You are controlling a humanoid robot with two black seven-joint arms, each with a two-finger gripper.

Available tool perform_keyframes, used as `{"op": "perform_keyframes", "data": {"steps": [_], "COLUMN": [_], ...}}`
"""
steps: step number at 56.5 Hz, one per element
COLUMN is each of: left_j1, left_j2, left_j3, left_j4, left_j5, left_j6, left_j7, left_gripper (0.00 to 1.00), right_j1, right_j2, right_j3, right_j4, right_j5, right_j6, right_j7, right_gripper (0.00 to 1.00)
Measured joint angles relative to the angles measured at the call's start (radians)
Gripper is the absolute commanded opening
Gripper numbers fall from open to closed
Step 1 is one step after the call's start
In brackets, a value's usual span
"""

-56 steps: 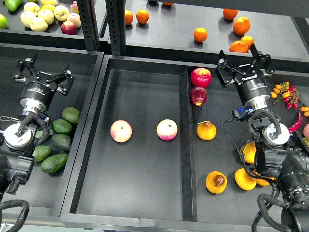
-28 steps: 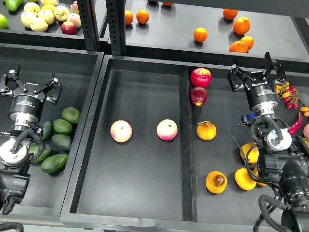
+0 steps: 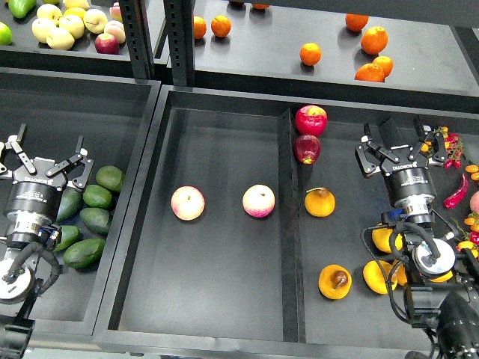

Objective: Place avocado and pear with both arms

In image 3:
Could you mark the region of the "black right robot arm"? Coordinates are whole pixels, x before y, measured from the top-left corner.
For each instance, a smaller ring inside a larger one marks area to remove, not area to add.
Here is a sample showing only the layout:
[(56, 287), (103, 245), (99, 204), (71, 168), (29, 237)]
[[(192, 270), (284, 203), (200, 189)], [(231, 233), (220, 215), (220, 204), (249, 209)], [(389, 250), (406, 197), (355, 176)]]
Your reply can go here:
[(382, 174), (392, 210), (381, 215), (378, 230), (390, 230), (392, 268), (379, 267), (395, 316), (430, 339), (429, 358), (478, 357), (478, 262), (453, 241), (460, 232), (450, 221), (435, 236), (440, 218), (432, 207), (437, 194), (430, 167), (447, 159), (442, 134), (414, 119), (415, 144), (407, 144), (396, 123), (378, 126), (376, 143), (368, 125), (355, 149), (365, 178)]

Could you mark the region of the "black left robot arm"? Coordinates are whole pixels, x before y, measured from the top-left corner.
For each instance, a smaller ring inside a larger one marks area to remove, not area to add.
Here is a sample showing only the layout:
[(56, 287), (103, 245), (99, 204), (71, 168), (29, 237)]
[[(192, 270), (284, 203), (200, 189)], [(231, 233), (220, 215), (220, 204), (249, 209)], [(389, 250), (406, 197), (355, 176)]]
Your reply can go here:
[(66, 188), (83, 192), (94, 162), (80, 138), (76, 151), (61, 162), (29, 158), (22, 148), (26, 125), (1, 143), (1, 154), (14, 153), (19, 167), (1, 166), (1, 178), (10, 180), (3, 214), (10, 226), (1, 243), (7, 249), (1, 260), (1, 303), (20, 304), (13, 316), (1, 316), (1, 357), (22, 358), (34, 330), (30, 313), (37, 300), (59, 278), (62, 266), (54, 254), (61, 241), (56, 224)]

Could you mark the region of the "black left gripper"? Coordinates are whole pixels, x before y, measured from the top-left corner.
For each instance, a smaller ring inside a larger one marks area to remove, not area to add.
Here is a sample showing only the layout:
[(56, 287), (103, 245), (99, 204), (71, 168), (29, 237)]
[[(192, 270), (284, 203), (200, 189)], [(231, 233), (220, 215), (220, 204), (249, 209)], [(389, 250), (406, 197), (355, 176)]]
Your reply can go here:
[[(13, 178), (4, 214), (15, 229), (39, 229), (56, 222), (62, 192), (65, 187), (84, 191), (94, 166), (79, 136), (75, 153), (55, 163), (52, 159), (36, 157), (32, 160), (22, 148), (26, 124), (20, 125), (16, 135), (1, 142), (1, 178)], [(11, 171), (3, 158), (13, 152), (22, 166)]]

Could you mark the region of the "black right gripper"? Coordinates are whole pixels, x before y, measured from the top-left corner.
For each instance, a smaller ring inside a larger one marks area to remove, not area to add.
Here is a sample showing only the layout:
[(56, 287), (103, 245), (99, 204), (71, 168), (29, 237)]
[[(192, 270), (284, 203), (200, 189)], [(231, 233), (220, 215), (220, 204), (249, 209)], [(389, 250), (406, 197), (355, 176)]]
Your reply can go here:
[(424, 124), (419, 116), (413, 120), (418, 136), (415, 145), (393, 147), (391, 150), (373, 141), (370, 125), (363, 126), (364, 134), (355, 148), (355, 157), (361, 174), (369, 178), (382, 173), (390, 203), (403, 208), (411, 197), (420, 197), (431, 203), (436, 190), (429, 165), (444, 166), (446, 148), (442, 130)]

